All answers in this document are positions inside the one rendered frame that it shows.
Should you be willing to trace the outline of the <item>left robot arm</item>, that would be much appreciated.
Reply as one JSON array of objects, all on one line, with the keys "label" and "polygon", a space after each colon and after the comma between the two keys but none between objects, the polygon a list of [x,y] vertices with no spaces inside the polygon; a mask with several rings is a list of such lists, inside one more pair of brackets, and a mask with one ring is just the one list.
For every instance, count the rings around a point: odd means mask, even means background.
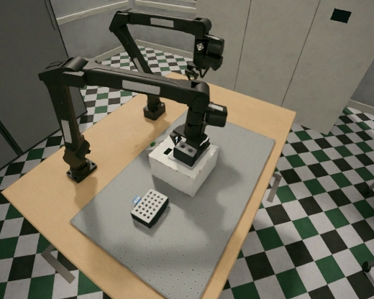
[{"label": "left robot arm", "polygon": [[[199,53],[206,52],[206,54],[203,55],[196,54],[196,65],[204,67],[209,58],[208,64],[214,71],[221,67],[224,39],[209,34],[211,21],[207,18],[183,17],[172,14],[141,11],[139,9],[133,10],[130,7],[116,12],[109,26],[110,32],[113,32],[114,35],[117,36],[139,72],[154,75],[133,40],[127,24],[140,24],[150,27],[172,29],[195,35],[194,51]],[[119,25],[121,25],[121,27],[119,27]],[[143,111],[156,115],[164,106],[165,103],[162,102],[160,98],[147,95],[147,105],[143,108]]]}]

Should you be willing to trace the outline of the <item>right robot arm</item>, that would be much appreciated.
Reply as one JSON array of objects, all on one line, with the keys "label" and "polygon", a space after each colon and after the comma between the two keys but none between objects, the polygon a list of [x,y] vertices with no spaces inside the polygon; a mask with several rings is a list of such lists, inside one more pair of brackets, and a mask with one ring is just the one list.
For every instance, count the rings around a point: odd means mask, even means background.
[{"label": "right robot arm", "polygon": [[167,78],[115,68],[85,57],[70,57],[50,63],[38,76],[48,89],[63,135],[63,160],[71,169],[66,175],[76,183],[81,182],[97,165],[85,157],[91,152],[90,144],[79,131],[69,86],[114,88],[185,104],[188,106],[186,121],[190,125],[202,124],[199,137],[206,126],[224,128],[227,121],[227,107],[210,101],[210,87],[200,80]]}]

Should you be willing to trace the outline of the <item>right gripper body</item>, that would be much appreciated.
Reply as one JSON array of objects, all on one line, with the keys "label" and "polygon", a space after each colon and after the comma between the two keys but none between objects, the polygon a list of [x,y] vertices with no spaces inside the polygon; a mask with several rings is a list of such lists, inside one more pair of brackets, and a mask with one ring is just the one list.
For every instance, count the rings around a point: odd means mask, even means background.
[{"label": "right gripper body", "polygon": [[[205,141],[208,137],[207,134],[202,134],[199,137],[200,131],[201,131],[201,125],[190,125],[187,121],[185,124],[177,126],[173,132],[175,134],[178,134],[186,139],[186,144],[193,147],[194,149],[198,150],[199,152],[203,152],[209,145],[205,142],[201,144],[203,141]],[[185,130],[184,130],[185,127]],[[200,146],[201,145],[201,146]]]}]

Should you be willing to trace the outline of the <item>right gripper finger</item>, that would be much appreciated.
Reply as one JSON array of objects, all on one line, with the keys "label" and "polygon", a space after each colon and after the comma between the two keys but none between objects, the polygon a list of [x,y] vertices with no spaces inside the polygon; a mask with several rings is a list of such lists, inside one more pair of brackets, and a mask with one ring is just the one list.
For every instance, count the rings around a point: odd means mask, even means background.
[{"label": "right gripper finger", "polygon": [[[176,142],[176,139],[175,139],[176,137],[178,138],[177,142]],[[172,139],[172,141],[173,141],[173,143],[174,143],[175,146],[181,140],[181,136],[178,135],[178,134],[175,134],[175,132],[171,132],[170,133],[170,138]]]},{"label": "right gripper finger", "polygon": [[[210,142],[205,141],[206,144],[210,145]],[[203,152],[199,152],[198,150],[196,151],[196,160],[201,156]]]}]

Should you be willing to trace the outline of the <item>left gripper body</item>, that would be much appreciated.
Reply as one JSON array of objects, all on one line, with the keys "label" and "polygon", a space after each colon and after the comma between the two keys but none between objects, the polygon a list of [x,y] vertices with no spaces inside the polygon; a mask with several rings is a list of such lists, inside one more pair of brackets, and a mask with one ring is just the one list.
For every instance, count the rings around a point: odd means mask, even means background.
[{"label": "left gripper body", "polygon": [[200,69],[203,69],[203,70],[207,69],[210,66],[208,63],[204,67],[200,67],[200,66],[196,65],[196,54],[203,55],[205,53],[206,52],[199,53],[199,52],[193,51],[193,61],[191,61],[190,63],[187,64],[187,68],[185,69],[185,71],[188,72],[188,73],[194,74],[195,71],[192,70],[193,68],[195,68],[198,71],[200,71]]}]

